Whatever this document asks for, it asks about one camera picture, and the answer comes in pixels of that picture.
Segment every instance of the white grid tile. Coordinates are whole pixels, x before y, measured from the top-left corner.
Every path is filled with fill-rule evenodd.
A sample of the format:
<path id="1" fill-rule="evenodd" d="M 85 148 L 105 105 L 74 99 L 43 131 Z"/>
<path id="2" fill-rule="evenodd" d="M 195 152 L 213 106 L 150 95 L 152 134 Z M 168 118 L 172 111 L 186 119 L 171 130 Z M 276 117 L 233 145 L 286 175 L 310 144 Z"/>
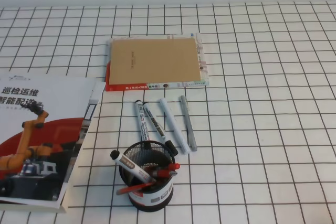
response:
<path id="1" fill-rule="evenodd" d="M 67 214 L 1 213 L 0 223 L 332 223 L 336 220 L 336 7 L 327 2 L 0 9 L 0 71 L 105 76 L 107 41 L 203 34 L 207 88 L 104 92 L 67 191 Z M 170 204 L 135 210 L 112 149 L 140 140 L 133 102 L 166 97 L 198 151 L 179 155 Z M 150 136 L 157 139 L 153 128 Z"/>

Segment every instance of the black marker cap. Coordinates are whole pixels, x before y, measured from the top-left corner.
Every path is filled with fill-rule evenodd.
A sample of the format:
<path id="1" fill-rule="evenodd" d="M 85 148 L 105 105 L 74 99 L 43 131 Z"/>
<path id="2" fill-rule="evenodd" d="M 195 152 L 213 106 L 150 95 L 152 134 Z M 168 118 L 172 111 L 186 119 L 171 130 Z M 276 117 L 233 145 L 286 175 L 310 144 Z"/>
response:
<path id="1" fill-rule="evenodd" d="M 113 150 L 110 154 L 110 156 L 113 160 L 116 160 L 116 158 L 119 157 L 119 155 L 120 155 L 120 152 L 117 151 L 117 150 Z"/>
<path id="2" fill-rule="evenodd" d="M 178 150 L 175 148 L 174 144 L 172 141 L 168 140 L 164 143 L 165 146 L 167 146 L 171 152 L 173 153 L 174 157 L 178 154 Z"/>

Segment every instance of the white marker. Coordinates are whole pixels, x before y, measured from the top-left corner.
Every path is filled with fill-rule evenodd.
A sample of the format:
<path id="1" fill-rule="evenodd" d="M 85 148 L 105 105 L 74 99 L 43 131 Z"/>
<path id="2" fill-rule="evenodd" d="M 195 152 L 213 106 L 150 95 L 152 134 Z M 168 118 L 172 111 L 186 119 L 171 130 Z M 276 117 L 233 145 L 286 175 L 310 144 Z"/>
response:
<path id="1" fill-rule="evenodd" d="M 149 134 L 148 134 L 147 123 L 145 121 L 145 112 L 143 111 L 142 102 L 140 100 L 137 100 L 135 102 L 135 110 L 138 116 L 138 122 L 140 126 L 142 141 L 150 140 Z"/>
<path id="2" fill-rule="evenodd" d="M 156 182 L 156 180 L 152 178 L 151 175 L 149 175 L 145 170 L 143 170 L 140 166 L 131 161 L 128 157 L 121 154 L 119 151 L 113 150 L 110 156 L 116 164 L 129 171 L 142 182 Z"/>
<path id="3" fill-rule="evenodd" d="M 148 115 L 149 119 L 151 120 L 152 124 L 156 128 L 156 131 L 160 135 L 160 137 L 161 137 L 164 145 L 172 151 L 172 153 L 173 153 L 174 156 L 176 156 L 178 154 L 177 149 L 175 148 L 175 146 L 172 143 L 172 141 L 167 140 L 166 132 L 164 131 L 164 128 L 162 127 L 162 125 L 160 123 L 158 123 L 155 115 L 149 109 L 149 104 L 146 103 L 146 102 L 144 102 L 143 103 L 143 108 L 145 109 L 145 112 Z"/>
<path id="4" fill-rule="evenodd" d="M 161 103 L 161 106 L 164 110 L 164 112 L 166 113 L 166 116 L 167 116 L 167 119 L 171 125 L 171 127 L 173 128 L 174 130 L 174 133 L 175 133 L 175 137 L 176 137 L 176 140 L 178 141 L 178 143 L 180 144 L 181 148 L 182 148 L 182 151 L 183 151 L 183 154 L 188 154 L 190 153 L 190 148 L 189 148 L 189 145 L 187 143 L 187 141 L 184 139 L 184 136 L 182 134 L 182 131 L 180 130 L 180 128 L 178 127 L 177 125 L 177 122 L 175 120 L 175 117 L 171 111 L 171 109 L 169 108 L 169 105 L 167 103 L 167 100 L 166 98 L 161 98 L 160 99 L 160 103 Z"/>

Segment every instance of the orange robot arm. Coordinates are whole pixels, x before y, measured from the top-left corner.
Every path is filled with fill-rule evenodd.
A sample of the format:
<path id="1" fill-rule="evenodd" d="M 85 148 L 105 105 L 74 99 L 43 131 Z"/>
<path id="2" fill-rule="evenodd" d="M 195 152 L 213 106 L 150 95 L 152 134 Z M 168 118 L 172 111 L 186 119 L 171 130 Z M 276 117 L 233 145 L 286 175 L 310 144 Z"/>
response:
<path id="1" fill-rule="evenodd" d="M 32 112 L 37 114 L 37 119 L 27 121 L 23 123 L 23 131 L 20 138 L 19 145 L 17 147 L 16 154 L 14 155 L 8 155 L 5 157 L 0 157 L 0 170 L 11 170 L 11 169 L 17 169 L 20 168 L 28 157 L 31 156 L 31 151 L 28 150 L 30 137 L 32 135 L 34 128 L 43 127 L 43 123 L 45 121 L 45 118 L 49 115 L 46 111 L 42 110 L 41 108 L 38 108 L 36 104 L 32 104 L 31 107 L 29 107 Z M 35 148 L 37 153 L 41 154 L 47 154 L 51 153 L 52 148 L 48 146 L 41 146 L 44 148 L 38 149 L 39 146 L 33 146 Z"/>

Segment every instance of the book stack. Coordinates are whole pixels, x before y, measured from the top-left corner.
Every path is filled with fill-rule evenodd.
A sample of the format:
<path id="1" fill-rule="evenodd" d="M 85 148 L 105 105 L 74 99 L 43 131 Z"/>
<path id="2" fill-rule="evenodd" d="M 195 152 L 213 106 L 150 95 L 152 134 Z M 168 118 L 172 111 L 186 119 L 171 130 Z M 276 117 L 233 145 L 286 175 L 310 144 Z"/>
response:
<path id="1" fill-rule="evenodd" d="M 112 39 L 106 90 L 206 86 L 209 78 L 199 34 Z"/>

